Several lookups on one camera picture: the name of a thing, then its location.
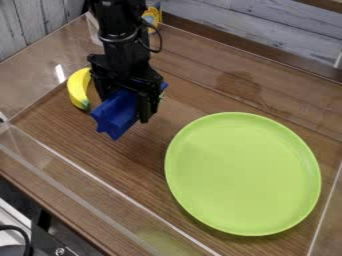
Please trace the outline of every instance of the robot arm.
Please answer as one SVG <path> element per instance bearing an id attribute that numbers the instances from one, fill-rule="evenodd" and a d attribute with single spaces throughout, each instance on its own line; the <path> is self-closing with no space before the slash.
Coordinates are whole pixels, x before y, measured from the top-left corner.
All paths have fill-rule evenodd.
<path id="1" fill-rule="evenodd" d="M 146 28 L 150 25 L 141 18 L 145 0 L 93 0 L 90 6 L 104 47 L 104 55 L 88 56 L 98 96 L 105 101 L 121 89 L 133 92 L 136 118 L 146 123 L 157 112 L 165 83 L 148 64 L 152 50 Z"/>

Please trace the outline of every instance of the wire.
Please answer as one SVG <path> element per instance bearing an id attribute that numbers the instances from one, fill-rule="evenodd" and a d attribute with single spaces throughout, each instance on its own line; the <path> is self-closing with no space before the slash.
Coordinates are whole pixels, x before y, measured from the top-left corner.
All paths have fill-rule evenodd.
<path id="1" fill-rule="evenodd" d="M 29 238 L 27 238 L 27 235 L 26 235 L 25 231 L 21 228 L 15 227 L 15 226 L 1 225 L 0 226 L 0 231 L 5 231 L 5 230 L 14 230 L 21 234 L 21 236 L 23 237 L 23 241 L 25 241 L 25 250 L 23 250 L 22 256 L 29 256 L 30 245 L 29 245 Z"/>
<path id="2" fill-rule="evenodd" d="M 141 19 L 141 23 L 142 23 L 144 26 L 146 26 L 148 28 L 152 28 L 152 29 L 154 30 L 154 32 L 156 32 L 156 34 L 157 34 L 157 36 L 158 36 L 158 42 L 160 42 L 160 43 L 158 43 L 158 49 L 157 49 L 157 50 L 150 49 L 150 48 L 142 43 L 142 41 L 141 41 L 140 38 L 137 38 L 137 41 L 138 41 L 138 43 L 142 45 L 142 47 L 144 47 L 149 52 L 158 53 L 158 52 L 161 52 L 161 50 L 162 50 L 162 37 L 161 37 L 160 31 L 158 31 L 158 29 L 156 28 L 156 26 L 152 25 L 150 23 L 148 23 L 144 19 Z"/>

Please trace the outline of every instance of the blue block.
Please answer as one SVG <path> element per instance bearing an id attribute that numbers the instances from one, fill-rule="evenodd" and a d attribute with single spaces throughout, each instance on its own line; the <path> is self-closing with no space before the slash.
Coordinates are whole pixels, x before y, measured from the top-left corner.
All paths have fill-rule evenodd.
<path id="1" fill-rule="evenodd" d="M 160 85 L 161 91 L 168 84 Z M 117 140 L 137 121 L 136 116 L 137 95 L 126 89 L 120 89 L 97 108 L 90 116 L 97 122 L 97 132 L 106 132 L 113 140 Z"/>

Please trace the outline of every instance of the wooden panel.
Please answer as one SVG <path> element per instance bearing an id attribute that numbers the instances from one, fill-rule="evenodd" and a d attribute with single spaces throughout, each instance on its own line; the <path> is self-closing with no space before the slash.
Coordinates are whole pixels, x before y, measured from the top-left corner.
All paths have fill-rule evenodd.
<path id="1" fill-rule="evenodd" d="M 342 0 L 293 0 L 309 4 L 332 12 L 342 13 Z"/>
<path id="2" fill-rule="evenodd" d="M 166 12 L 332 66 L 342 41 L 192 0 L 164 0 Z"/>
<path id="3" fill-rule="evenodd" d="M 82 4 L 84 0 L 64 0 L 68 21 L 80 16 Z"/>
<path id="4" fill-rule="evenodd" d="M 42 0 L 14 0 L 26 43 L 35 42 L 46 33 Z"/>
<path id="5" fill-rule="evenodd" d="M 0 62 L 21 50 L 26 44 L 13 0 L 0 1 Z"/>
<path id="6" fill-rule="evenodd" d="M 342 14 L 291 0 L 232 0 L 231 9 L 342 39 Z"/>
<path id="7" fill-rule="evenodd" d="M 42 0 L 42 16 L 46 32 L 50 33 L 66 23 L 66 14 L 62 0 Z"/>

